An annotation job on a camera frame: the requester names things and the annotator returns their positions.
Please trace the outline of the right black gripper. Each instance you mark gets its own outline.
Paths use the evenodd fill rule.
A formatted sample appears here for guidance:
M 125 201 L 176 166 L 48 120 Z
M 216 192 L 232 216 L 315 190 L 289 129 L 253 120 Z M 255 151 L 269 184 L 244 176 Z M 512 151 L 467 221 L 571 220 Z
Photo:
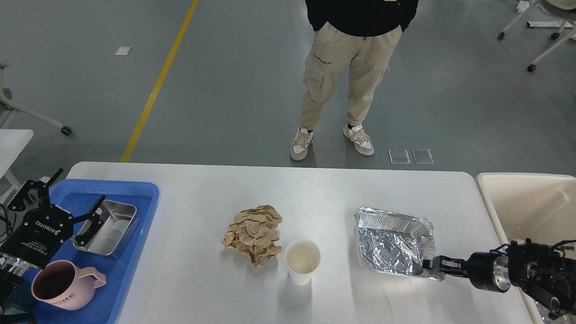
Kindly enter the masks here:
M 424 270 L 420 277 L 438 281 L 443 281 L 447 275 L 469 278 L 477 289 L 505 293 L 512 285 L 508 262 L 508 257 L 491 252 L 475 252 L 466 261 L 448 256 L 435 256 L 430 260 L 423 260 Z M 462 266 L 466 272 L 446 270 L 460 269 Z

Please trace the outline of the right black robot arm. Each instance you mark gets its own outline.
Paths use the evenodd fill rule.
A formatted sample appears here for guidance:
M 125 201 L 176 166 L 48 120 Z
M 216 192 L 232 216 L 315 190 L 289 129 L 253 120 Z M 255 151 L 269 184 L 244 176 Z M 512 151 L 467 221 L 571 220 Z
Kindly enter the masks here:
M 576 263 L 566 256 L 573 240 L 554 245 L 512 240 L 467 260 L 435 256 L 423 268 L 469 279 L 477 289 L 505 293 L 515 286 L 549 311 L 556 320 L 575 314 Z

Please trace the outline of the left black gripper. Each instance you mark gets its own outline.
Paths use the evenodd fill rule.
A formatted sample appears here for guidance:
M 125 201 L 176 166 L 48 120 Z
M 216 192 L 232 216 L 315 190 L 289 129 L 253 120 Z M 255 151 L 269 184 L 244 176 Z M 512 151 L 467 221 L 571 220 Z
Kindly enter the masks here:
M 2 244 L 2 257 L 20 260 L 30 267 L 43 269 L 51 262 L 62 244 L 72 237 L 73 224 L 83 221 L 89 224 L 84 233 L 78 233 L 71 238 L 78 247 L 86 246 L 101 229 L 104 222 L 97 209 L 106 199 L 105 195 L 95 201 L 88 213 L 74 218 L 69 211 L 51 205 L 49 188 L 62 172 L 63 168 L 59 168 L 47 182 L 28 180 L 12 198 L 8 210 L 22 212 L 27 208 L 26 203 L 32 203 L 30 193 L 35 191 L 38 208 L 27 211 L 23 223 Z

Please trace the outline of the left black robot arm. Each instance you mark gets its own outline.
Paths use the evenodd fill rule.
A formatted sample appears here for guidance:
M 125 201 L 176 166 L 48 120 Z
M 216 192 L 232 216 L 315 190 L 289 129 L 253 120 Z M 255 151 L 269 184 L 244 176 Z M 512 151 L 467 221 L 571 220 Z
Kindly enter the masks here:
M 30 267 L 44 269 L 62 244 L 70 239 L 76 246 L 85 246 L 103 226 L 97 209 L 105 195 L 96 199 L 87 213 L 74 217 L 51 203 L 49 188 L 62 174 L 60 168 L 47 182 L 28 180 L 8 204 L 8 211 L 25 212 L 22 224 L 13 229 L 1 245 L 1 322 L 3 324 L 35 324 L 32 312 L 6 315 L 5 302 L 24 282 Z

